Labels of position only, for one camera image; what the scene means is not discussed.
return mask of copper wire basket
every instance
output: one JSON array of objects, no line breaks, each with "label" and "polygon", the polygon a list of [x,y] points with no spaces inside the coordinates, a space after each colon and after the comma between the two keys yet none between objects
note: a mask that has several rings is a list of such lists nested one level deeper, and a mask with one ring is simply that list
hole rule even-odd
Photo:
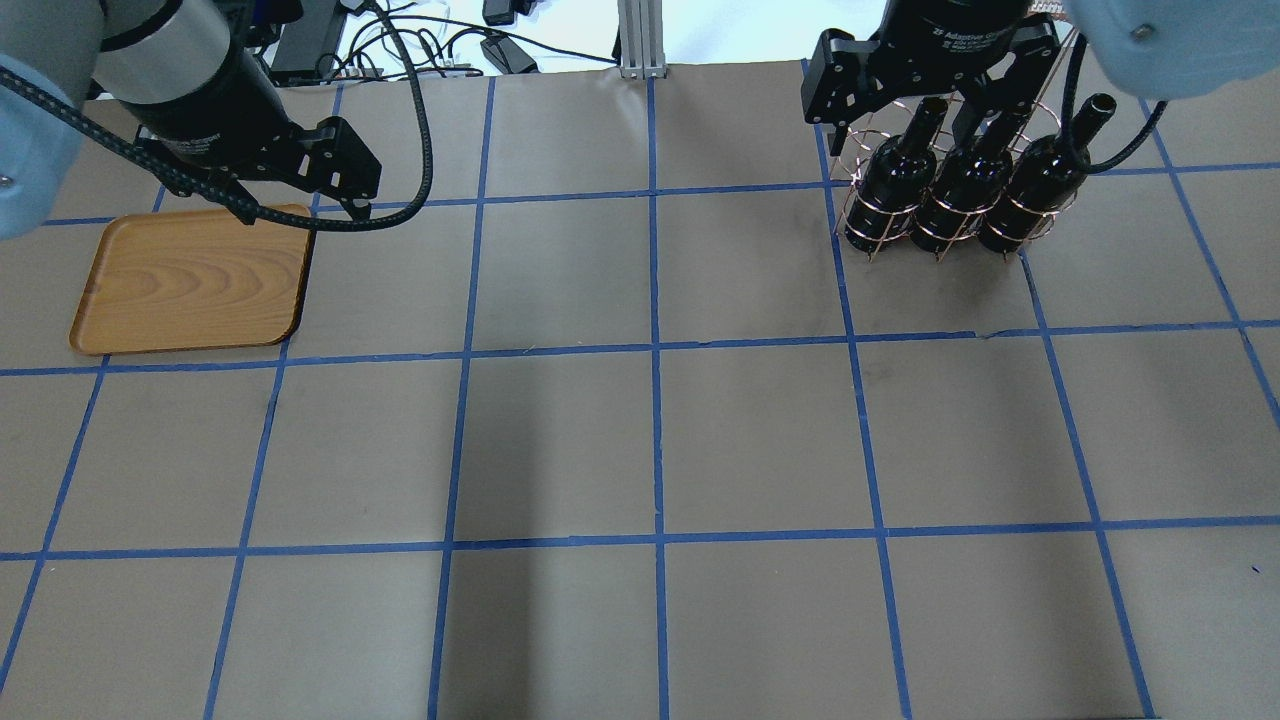
[{"label": "copper wire basket", "polygon": [[[1062,42],[1064,51],[1059,55],[1057,63],[1050,72],[1048,79],[1046,79],[1044,83],[1046,88],[1048,87],[1048,81],[1057,74],[1062,59],[1066,56],[1065,50],[1071,45],[1074,38],[1075,38],[1075,29],[1071,29],[1066,40]],[[1028,127],[1032,124],[1032,122],[1034,122],[1037,117],[1039,117],[1043,113],[1044,117],[1048,117],[1053,122],[1053,127],[1056,129],[1061,129],[1062,119],[1059,117],[1056,111],[1053,111],[1052,108],[1042,102],[1043,95],[1044,90],[1041,91],[1041,97],[1036,100],[1036,108],[1032,111]],[[957,94],[952,94],[946,100],[955,105],[959,105],[964,101],[964,99],[960,97]],[[845,236],[846,233],[852,233],[860,237],[861,240],[867,241],[868,243],[870,243],[874,249],[867,254],[867,260],[869,263],[876,260],[876,258],[879,255],[879,251],[886,245],[906,237],[908,234],[911,233],[913,229],[919,227],[914,222],[914,215],[920,206],[924,206],[927,204],[933,204],[936,206],[942,208],[943,210],[965,215],[964,220],[960,223],[956,231],[946,237],[940,236],[927,228],[919,227],[922,232],[929,234],[931,237],[938,241],[938,246],[941,246],[942,250],[934,252],[934,258],[937,259],[937,261],[941,263],[943,259],[946,259],[947,252],[951,250],[952,246],[955,246],[955,243],[970,240],[982,231],[983,218],[986,217],[987,211],[995,208],[996,202],[998,202],[1000,200],[997,197],[995,202],[987,205],[986,208],[978,208],[970,211],[960,211],[956,210],[955,208],[951,208],[942,200],[933,197],[933,193],[931,191],[927,191],[919,204],[906,208],[904,210],[899,210],[896,213],[888,213],[863,199],[858,191],[861,187],[865,165],[870,160],[872,154],[876,152],[876,149],[879,147],[882,142],[893,136],[893,133],[879,128],[886,126],[905,127],[906,122],[911,119],[914,110],[911,110],[911,108],[909,108],[905,102],[895,100],[893,102],[886,105],[881,110],[877,110],[867,115],[867,119],[860,129],[851,128],[849,131],[849,140],[845,143],[845,152],[838,158],[833,158],[831,161],[829,177],[832,178],[832,181],[837,183],[844,183],[844,182],[849,183],[849,190],[847,192],[845,192],[845,201],[841,205],[841,215],[836,227],[836,232],[838,232],[841,236]],[[900,123],[895,123],[892,118],[886,118],[886,115],[897,115],[896,119],[900,120]],[[933,136],[932,147],[940,155],[940,158],[946,155],[946,152],[950,151],[955,145],[954,137],[950,131],[945,129],[946,127],[947,124],[943,123],[942,129],[940,129],[937,135]],[[1030,145],[1032,140],[1034,138],[1027,135],[1025,128],[1023,129],[1023,132],[1019,133],[1018,140],[1014,141],[1014,145],[1010,149],[1015,159],[1023,154],[1023,150],[1025,150],[1027,146]],[[852,228],[849,224],[849,211],[852,209],[855,202],[863,205],[873,214],[883,217],[884,219],[883,225],[886,229],[881,237],[868,237],[867,234]],[[1068,199],[1068,201],[1056,210],[1038,211],[1018,205],[1018,202],[1014,201],[1014,205],[1016,205],[1019,209],[1025,210],[1033,215],[1039,215],[1039,220],[1036,223],[1036,228],[1032,231],[1030,236],[1020,240],[1021,245],[1025,246],[1029,242],[1048,234],[1050,231],[1053,229],[1053,223],[1057,220],[1057,215],[1064,210],[1066,210],[1068,208],[1070,208],[1073,202],[1075,202],[1075,193],[1071,193],[1071,197]],[[1001,233],[995,227],[991,227],[991,231],[995,232],[997,236],[1004,237],[1005,240],[1019,242],[1018,238],[1010,238],[1004,233]],[[1009,260],[1007,254],[1005,256],[1005,260],[1006,261]]]}]

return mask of bottle neck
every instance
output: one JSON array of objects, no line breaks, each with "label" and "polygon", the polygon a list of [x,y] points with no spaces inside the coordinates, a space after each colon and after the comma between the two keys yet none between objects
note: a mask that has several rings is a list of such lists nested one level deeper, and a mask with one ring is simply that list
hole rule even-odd
[{"label": "bottle neck", "polygon": [[946,100],[941,97],[922,100],[920,106],[915,109],[915,115],[911,117],[911,123],[906,126],[906,131],[897,140],[897,152],[906,156],[928,152],[946,115]]},{"label": "bottle neck", "polygon": [[[1076,150],[1083,150],[1089,142],[1093,142],[1102,126],[1115,114],[1115,97],[1105,92],[1091,95],[1084,101],[1080,111],[1071,119],[1071,141],[1075,143]],[[1064,142],[1061,136],[1059,136],[1059,142]]]},{"label": "bottle neck", "polygon": [[1030,118],[1029,110],[1005,110],[1001,113],[998,118],[987,126],[987,132],[982,133],[974,141],[974,155],[982,160],[992,160],[1000,156],[1001,152],[1014,143],[1014,138],[1027,126],[1028,118]]}]

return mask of metal post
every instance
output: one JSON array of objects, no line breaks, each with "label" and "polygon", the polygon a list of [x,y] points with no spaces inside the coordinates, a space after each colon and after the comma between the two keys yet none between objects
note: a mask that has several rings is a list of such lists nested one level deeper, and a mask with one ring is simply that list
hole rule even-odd
[{"label": "metal post", "polygon": [[622,77],[667,77],[662,50],[662,0],[618,0],[618,37],[622,41]]}]

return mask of grid square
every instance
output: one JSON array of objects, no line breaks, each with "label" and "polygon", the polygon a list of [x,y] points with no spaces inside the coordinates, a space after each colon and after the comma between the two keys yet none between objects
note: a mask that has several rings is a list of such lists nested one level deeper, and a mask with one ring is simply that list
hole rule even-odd
[{"label": "grid square", "polygon": [[1229,319],[1164,176],[1089,179],[1028,256],[1051,325]]},{"label": "grid square", "polygon": [[456,361],[291,368],[253,544],[442,539],[457,398]]},{"label": "grid square", "polygon": [[1092,533],[890,541],[916,717],[1138,717]]},{"label": "grid square", "polygon": [[67,333],[105,225],[51,225],[0,242],[0,368],[97,365]]},{"label": "grid square", "polygon": [[454,553],[439,716],[657,717],[653,553]]},{"label": "grid square", "polygon": [[844,336],[822,193],[659,199],[662,340]]},{"label": "grid square", "polygon": [[[289,119],[306,129],[315,128],[316,123],[333,114],[334,92],[335,88],[330,86],[276,88],[276,94],[280,96],[280,102],[284,104],[284,111],[288,113]],[[362,135],[361,140],[367,141],[369,136]],[[283,182],[261,181],[244,182],[243,184],[264,205],[282,205],[288,202],[311,205],[310,192],[302,192]],[[178,197],[169,191],[165,191],[164,201],[161,202],[161,209],[166,213],[175,210],[207,210],[210,208],[219,208],[219,205],[198,195]]]},{"label": "grid square", "polygon": [[[837,190],[837,223],[847,190]],[[952,247],[942,263],[910,241],[874,263],[841,234],[845,287],[860,334],[973,331],[980,336],[1034,328],[1036,311],[1019,263],[1001,263],[978,242]]]},{"label": "grid square", "polygon": [[1280,135],[1272,118],[1280,73],[1229,82],[1202,97],[1171,104],[1158,132],[1175,165],[1280,160]]},{"label": "grid square", "polygon": [[1280,318],[1280,231],[1274,218],[1280,170],[1189,173],[1180,179],[1236,311],[1247,320]]},{"label": "grid square", "polygon": [[1128,530],[1110,541],[1156,710],[1275,717],[1280,528]]},{"label": "grid square", "polygon": [[1089,519],[1039,338],[859,352],[886,524]]},{"label": "grid square", "polygon": [[1103,516],[1280,512],[1280,438],[1239,333],[1055,346]]},{"label": "grid square", "polygon": [[[106,129],[133,140],[138,120],[115,100],[91,100],[84,114]],[[150,213],[160,181],[96,142],[82,138],[79,156],[67,172],[49,217],[106,218]]]},{"label": "grid square", "polygon": [[671,716],[896,717],[874,541],[667,547]]},{"label": "grid square", "polygon": [[0,552],[45,542],[93,377],[0,378]]},{"label": "grid square", "polygon": [[13,624],[31,583],[35,562],[0,562],[0,647],[9,647]]},{"label": "grid square", "polygon": [[251,557],[214,717],[384,717],[426,708],[440,555]]},{"label": "grid square", "polygon": [[229,557],[45,565],[0,717],[201,716]]},{"label": "grid square", "polygon": [[649,342],[644,199],[489,205],[475,347]]},{"label": "grid square", "polygon": [[658,186],[820,181],[803,79],[794,60],[673,68],[654,83]]},{"label": "grid square", "polygon": [[462,350],[475,208],[316,238],[293,357]]},{"label": "grid square", "polygon": [[662,355],[668,532],[872,524],[849,348]]},{"label": "grid square", "polygon": [[234,546],[271,370],[108,375],[54,547]]},{"label": "grid square", "polygon": [[616,69],[494,82],[489,197],[649,186],[644,83]]},{"label": "grid square", "polygon": [[475,360],[457,536],[653,532],[648,352]]},{"label": "grid square", "polygon": [[[428,114],[448,122],[431,123],[431,199],[475,197],[480,184],[480,147],[489,81],[424,77],[419,83]],[[408,86],[372,82],[348,85],[342,117],[351,123],[383,164],[378,200],[408,201],[422,182],[421,140],[413,119]]]}]

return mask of cable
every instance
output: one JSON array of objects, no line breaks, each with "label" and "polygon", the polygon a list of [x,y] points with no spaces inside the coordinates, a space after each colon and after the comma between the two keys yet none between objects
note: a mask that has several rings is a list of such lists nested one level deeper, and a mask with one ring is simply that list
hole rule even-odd
[{"label": "cable", "polygon": [[[513,32],[507,32],[504,29],[495,29],[495,28],[486,27],[486,26],[477,26],[475,23],[468,23],[468,22],[463,22],[463,20],[454,20],[454,19],[449,19],[449,18],[439,18],[439,17],[435,17],[435,15],[396,15],[396,19],[398,19],[398,20],[430,20],[430,22],[445,23],[445,24],[451,24],[451,26],[461,26],[461,27],[471,28],[474,31],[480,31],[480,32],[483,32],[485,35],[498,35],[498,36],[511,37],[512,40],[524,40],[525,42],[529,42],[530,45],[536,45],[538,47],[541,47],[543,50],[548,50],[548,51],[556,53],[558,55],[571,55],[573,58],[582,58],[584,60],[594,60],[596,63],[605,63],[608,65],[614,65],[614,67],[617,67],[617,64],[618,64],[618,61],[614,60],[613,58],[602,58],[599,55],[590,55],[588,53],[579,53],[577,50],[566,50],[563,47],[553,47],[550,45],[547,45],[545,42],[539,42],[539,41],[536,41],[536,40],[534,40],[531,37],[525,37],[522,35],[516,35]],[[358,35],[360,32],[364,32],[367,27],[369,27],[369,24],[366,24],[365,27],[362,27],[358,31],[356,31],[356,33]],[[445,42],[444,45],[445,45],[445,47],[448,47],[449,42]]]},{"label": "cable", "polygon": [[[378,5],[375,0],[365,0],[365,6],[372,8],[374,13],[378,14],[379,20],[381,20],[387,28],[396,29],[396,26],[392,23],[387,10]],[[401,40],[399,33],[393,35],[392,41],[396,44],[396,47],[401,51],[401,54],[407,58],[408,49],[404,47],[404,41]],[[413,72],[413,67],[408,63],[406,63],[404,69],[410,73]],[[416,82],[410,82],[407,85],[410,94],[413,96],[413,113],[417,117],[417,127],[422,141],[422,181],[419,184],[417,193],[412,200],[410,200],[408,205],[390,215],[369,218],[366,220],[332,220],[325,218],[293,215],[271,208],[264,208],[260,202],[244,200],[243,197],[232,195],[220,187],[191,177],[186,172],[169,165],[146,150],[134,146],[90,118],[86,118],[81,111],[76,110],[70,105],[67,105],[49,92],[45,92],[9,68],[0,65],[0,86],[6,87],[26,100],[33,102],[40,109],[67,123],[93,142],[97,142],[120,158],[143,168],[165,182],[165,184],[173,184],[198,193],[212,202],[218,202],[233,211],[237,211],[237,214],[250,215],[271,223],[279,223],[282,225],[321,232],[369,232],[392,228],[411,219],[426,202],[426,196],[431,192],[431,181],[434,178],[431,128],[426,119],[426,108],[422,105],[422,90]]]},{"label": "cable", "polygon": [[1071,50],[1071,60],[1066,65],[1066,81],[1062,88],[1062,142],[1066,145],[1068,156],[1075,163],[1075,167],[1084,170],[1085,174],[1097,174],[1115,168],[1120,163],[1124,163],[1134,154],[1135,150],[1142,147],[1142,143],[1147,141],[1151,131],[1156,129],[1156,123],[1165,114],[1165,108],[1169,106],[1169,100],[1161,100],[1156,102],[1156,106],[1151,110],[1151,117],[1147,118],[1147,124],[1142,126],[1138,135],[1129,141],[1129,145],[1124,146],[1124,150],[1116,152],[1111,159],[1097,164],[1089,164],[1084,161],[1080,155],[1079,147],[1075,146],[1075,138],[1071,136],[1071,118],[1075,117],[1075,86],[1080,81],[1080,67],[1084,64],[1084,50],[1088,47],[1089,41],[1084,35],[1078,35],[1075,38],[1075,49]]}]

